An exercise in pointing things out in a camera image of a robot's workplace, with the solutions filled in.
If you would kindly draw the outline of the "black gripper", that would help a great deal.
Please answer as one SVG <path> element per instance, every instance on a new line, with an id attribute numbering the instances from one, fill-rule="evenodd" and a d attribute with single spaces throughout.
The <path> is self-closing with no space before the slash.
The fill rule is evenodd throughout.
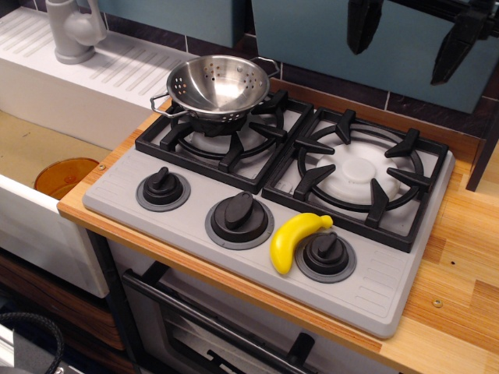
<path id="1" fill-rule="evenodd" d="M 349 0 L 347 44 L 354 55 L 373 40 L 382 16 L 383 0 Z M 434 63 L 430 84 L 447 83 L 477 41 L 486 40 L 494 28 L 498 4 L 494 0 L 452 1 L 454 25 L 444 37 Z"/>

